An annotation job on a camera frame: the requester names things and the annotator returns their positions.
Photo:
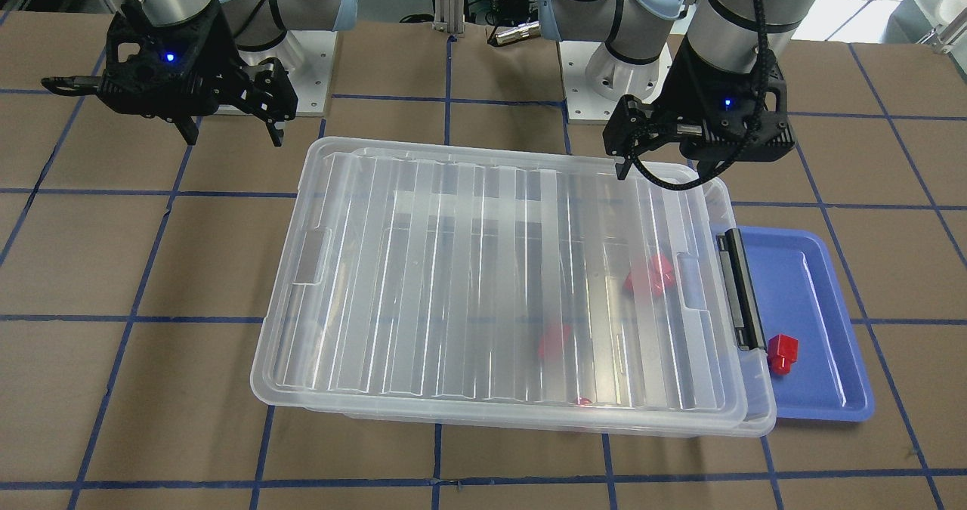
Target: tiled surface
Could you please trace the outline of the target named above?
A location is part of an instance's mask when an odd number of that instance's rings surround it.
[[[325,123],[290,123],[276,149],[256,121],[208,117],[186,150],[170,125],[93,99],[72,120],[76,100],[36,92],[45,74],[89,73],[106,24],[0,25],[0,507],[963,506],[967,87],[946,57],[793,42],[801,151],[725,174],[740,224],[829,246],[876,400],[866,423],[779,421],[764,444],[259,403],[252,349],[323,129],[600,156],[601,127],[565,123],[550,43],[363,23],[341,35]],[[646,159],[683,161],[674,146]]]

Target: clear plastic container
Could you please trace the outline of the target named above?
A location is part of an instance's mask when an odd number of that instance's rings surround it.
[[[321,139],[252,390],[353,417],[758,437],[776,404],[764,352],[732,332],[728,227],[718,181],[670,193],[609,159]],[[674,283],[655,290],[657,255]]]

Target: box handle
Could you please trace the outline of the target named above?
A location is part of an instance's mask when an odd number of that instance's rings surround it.
[[[718,262],[721,262],[722,276],[725,278],[725,294],[728,296],[729,310],[732,311],[736,343],[743,351],[765,349],[766,338],[762,332],[759,307],[755,303],[742,232],[738,228],[730,228],[715,236],[715,241],[718,244]]]

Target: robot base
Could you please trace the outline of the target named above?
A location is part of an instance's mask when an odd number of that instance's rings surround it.
[[[585,125],[603,125],[611,117],[617,100],[609,100],[595,92],[585,70],[600,42],[560,42],[558,54],[561,57],[561,76],[564,80],[564,94],[567,101],[567,121]],[[671,52],[668,45],[659,57],[659,79],[652,91],[645,97],[638,96],[643,103],[652,103],[662,93],[664,79],[671,68]]]
[[[335,62],[336,32],[325,30],[297,30],[292,34],[303,49],[304,62],[289,74],[289,81],[299,97],[296,115],[321,117],[324,115],[329,83],[332,81],[332,64]],[[218,108],[218,115],[244,115],[231,105]]]

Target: white plastic bin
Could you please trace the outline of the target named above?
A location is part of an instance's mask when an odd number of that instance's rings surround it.
[[[736,346],[729,227],[719,181],[670,193],[610,159],[321,139],[252,390],[353,417],[759,437],[776,404],[764,351]],[[655,291],[659,254],[675,283]]]

